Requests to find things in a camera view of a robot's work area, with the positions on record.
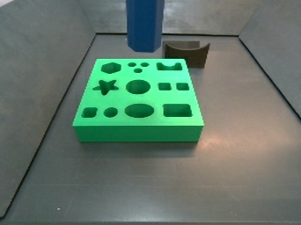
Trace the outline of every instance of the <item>oval hole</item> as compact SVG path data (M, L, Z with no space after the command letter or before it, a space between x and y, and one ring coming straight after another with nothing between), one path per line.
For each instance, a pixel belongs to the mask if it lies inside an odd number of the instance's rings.
M153 108L145 104L132 104L125 107L124 112L133 118L144 118L153 114Z

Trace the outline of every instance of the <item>square hole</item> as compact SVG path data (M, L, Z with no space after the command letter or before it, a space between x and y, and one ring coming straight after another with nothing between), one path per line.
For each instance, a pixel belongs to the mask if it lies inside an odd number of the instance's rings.
M188 84L187 83L176 83L176 89L179 91L188 91L189 90Z
M188 104L164 104L163 114L165 117L191 117Z
M82 118L92 118L92 117L96 116L96 113L97 113L97 108L94 108L94 107L84 108L81 117Z
M160 91L169 91L171 90L169 83L157 83L157 87L159 87Z

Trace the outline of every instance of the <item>green shape sorter block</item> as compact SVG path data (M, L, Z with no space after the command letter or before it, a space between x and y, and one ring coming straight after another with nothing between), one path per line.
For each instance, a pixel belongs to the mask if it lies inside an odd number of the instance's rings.
M203 120L184 60L96 60L72 127L80 142L196 142Z

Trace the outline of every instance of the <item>gray table surface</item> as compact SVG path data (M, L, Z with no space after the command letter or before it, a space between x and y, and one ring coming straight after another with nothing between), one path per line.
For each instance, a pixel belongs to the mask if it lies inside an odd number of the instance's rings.
M33 221L301 222L301 122L238 38L209 42L189 75L199 142L78 143L72 118L97 58L133 53L98 35L77 71L2 223Z

